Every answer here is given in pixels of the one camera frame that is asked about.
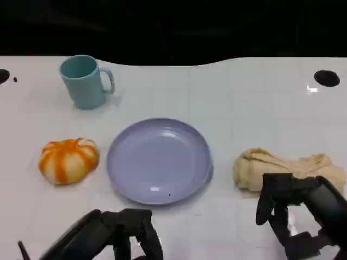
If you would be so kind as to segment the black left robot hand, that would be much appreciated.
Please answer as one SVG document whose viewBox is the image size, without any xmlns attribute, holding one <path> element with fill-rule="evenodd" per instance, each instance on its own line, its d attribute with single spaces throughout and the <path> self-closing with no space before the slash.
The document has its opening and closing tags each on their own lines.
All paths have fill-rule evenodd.
<svg viewBox="0 0 347 260">
<path fill-rule="evenodd" d="M 115 259 L 131 259 L 130 237 L 144 252 L 137 259 L 163 259 L 163 250 L 151 223 L 152 211 L 124 209 L 89 212 L 74 223 L 40 259 L 93 259 L 107 246 Z"/>
</svg>

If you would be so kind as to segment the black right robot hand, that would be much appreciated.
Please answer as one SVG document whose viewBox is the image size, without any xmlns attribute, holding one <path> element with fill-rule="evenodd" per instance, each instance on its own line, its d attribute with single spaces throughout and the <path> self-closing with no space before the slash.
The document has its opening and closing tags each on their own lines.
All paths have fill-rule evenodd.
<svg viewBox="0 0 347 260">
<path fill-rule="evenodd" d="M 269 222 L 288 259 L 318 256 L 325 246 L 338 246 L 336 259 L 346 259 L 346 199 L 324 177 L 298 179 L 291 173 L 263 174 L 255 222 Z M 292 235 L 288 206 L 304 204 L 321 226 L 318 235 Z"/>
</svg>

